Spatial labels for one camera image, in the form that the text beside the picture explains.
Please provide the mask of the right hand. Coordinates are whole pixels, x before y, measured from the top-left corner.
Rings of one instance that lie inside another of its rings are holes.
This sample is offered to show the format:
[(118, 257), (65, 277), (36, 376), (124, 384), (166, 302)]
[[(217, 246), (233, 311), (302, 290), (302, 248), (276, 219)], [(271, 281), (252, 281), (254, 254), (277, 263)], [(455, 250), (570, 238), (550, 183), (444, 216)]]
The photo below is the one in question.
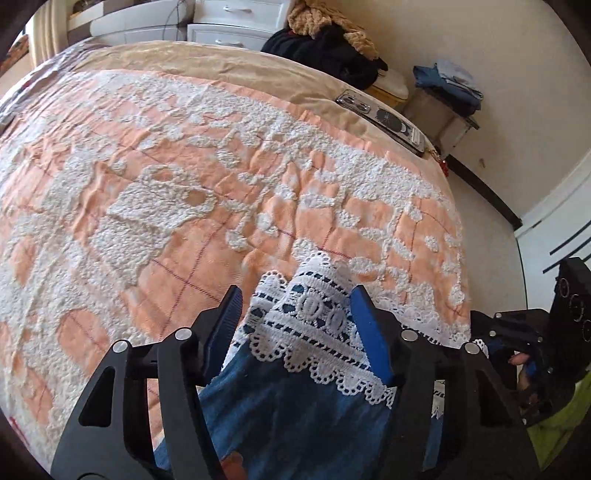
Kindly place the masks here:
[(517, 389), (520, 391), (526, 390), (530, 386), (530, 379), (526, 369), (529, 359), (530, 356), (523, 352), (515, 353), (509, 359), (509, 363), (517, 368)]

